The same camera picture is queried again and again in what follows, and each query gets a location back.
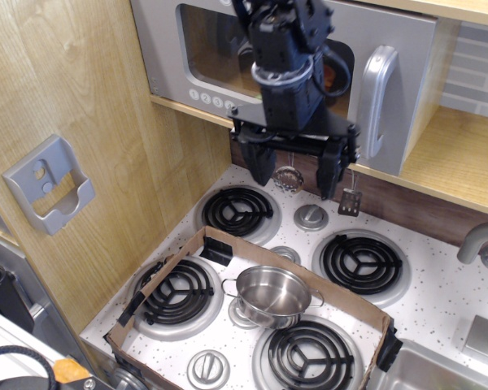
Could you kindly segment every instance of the stainless steel pot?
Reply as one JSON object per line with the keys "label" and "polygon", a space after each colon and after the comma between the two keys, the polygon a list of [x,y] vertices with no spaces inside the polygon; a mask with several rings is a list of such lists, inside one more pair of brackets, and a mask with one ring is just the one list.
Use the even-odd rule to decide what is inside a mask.
{"label": "stainless steel pot", "polygon": [[[237,296],[224,290],[224,283],[236,282]],[[237,307],[251,322],[261,327],[292,327],[309,306],[322,306],[324,298],[297,275],[274,266],[253,266],[236,279],[222,282],[224,294],[237,298]],[[319,305],[311,304],[311,290],[320,295]]]}

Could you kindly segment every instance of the brown backsplash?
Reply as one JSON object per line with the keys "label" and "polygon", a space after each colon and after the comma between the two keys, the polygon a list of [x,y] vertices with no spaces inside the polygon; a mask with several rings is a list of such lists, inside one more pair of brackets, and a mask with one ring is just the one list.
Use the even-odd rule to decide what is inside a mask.
{"label": "brown backsplash", "polygon": [[[238,143],[231,141],[232,162],[246,167]],[[288,165],[287,153],[277,151],[277,167]],[[304,189],[319,195],[316,187],[318,161],[311,156],[296,154],[294,167],[303,174]],[[464,237],[480,223],[488,222],[488,214],[400,187],[369,175],[357,174],[357,190],[363,193],[360,210],[426,236],[460,246]],[[339,202],[342,190],[351,186],[351,171],[347,170],[338,184],[334,202]]]}

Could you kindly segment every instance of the sink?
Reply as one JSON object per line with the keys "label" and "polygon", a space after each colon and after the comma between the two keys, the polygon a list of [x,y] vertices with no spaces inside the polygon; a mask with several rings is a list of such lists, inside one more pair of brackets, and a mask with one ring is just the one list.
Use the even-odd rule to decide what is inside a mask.
{"label": "sink", "polygon": [[368,390],[485,390],[488,377],[413,341],[401,340],[389,372],[375,368]]}

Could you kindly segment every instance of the cardboard edge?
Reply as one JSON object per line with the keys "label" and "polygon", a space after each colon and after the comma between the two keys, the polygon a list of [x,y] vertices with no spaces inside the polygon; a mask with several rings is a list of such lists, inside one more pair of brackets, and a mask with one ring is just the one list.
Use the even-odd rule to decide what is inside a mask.
{"label": "cardboard edge", "polygon": [[[168,258],[166,264],[161,270],[152,276],[152,279],[145,287],[140,290],[143,293],[145,299],[142,300],[139,305],[148,298],[148,296],[155,290],[155,288],[163,281],[166,275],[173,269],[173,267],[185,256],[194,254],[203,245],[205,237],[222,241],[233,248],[233,256],[241,258],[252,258],[254,262],[259,265],[268,264],[273,267],[284,268],[288,271],[295,273],[300,277],[308,286],[317,289],[324,297],[325,301],[338,309],[354,316],[359,321],[367,323],[374,329],[381,333],[380,342],[373,354],[371,362],[368,365],[368,369],[364,373],[364,378],[361,382],[360,389],[365,389],[370,379],[370,374],[373,367],[376,365],[376,361],[380,355],[384,341],[387,336],[387,332],[393,322],[392,318],[379,309],[372,303],[364,300],[362,297],[354,294],[353,292],[338,286],[320,276],[310,272],[303,266],[299,266],[289,260],[286,260],[282,256],[271,252],[268,249],[261,248],[257,245],[251,244],[242,238],[231,236],[228,233],[214,229],[213,227],[203,227],[195,235],[190,238],[186,244],[172,257]],[[124,359],[127,363],[135,366],[141,371],[143,377],[151,382],[159,384],[159,386],[165,388],[165,390],[177,390],[181,389],[174,383],[171,383],[147,365],[139,362],[138,360],[130,357],[122,350],[122,345],[126,339],[128,333],[133,328],[134,317],[123,326],[118,320],[114,327],[104,336],[105,341],[111,346],[112,352],[116,357]]]}

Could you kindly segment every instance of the faucet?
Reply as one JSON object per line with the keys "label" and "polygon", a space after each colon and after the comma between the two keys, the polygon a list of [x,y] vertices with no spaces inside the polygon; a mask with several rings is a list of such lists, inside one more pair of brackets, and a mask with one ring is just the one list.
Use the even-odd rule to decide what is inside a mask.
{"label": "faucet", "polygon": [[[467,234],[457,253],[457,258],[463,264],[472,263],[486,242],[488,242],[488,223],[483,223]],[[481,260],[488,267],[488,245],[481,252]],[[488,363],[488,319],[475,316],[463,352]]]}
{"label": "faucet", "polygon": [[472,263],[479,253],[479,250],[486,242],[488,242],[488,222],[476,226],[468,232],[457,253],[457,258],[463,264]]}

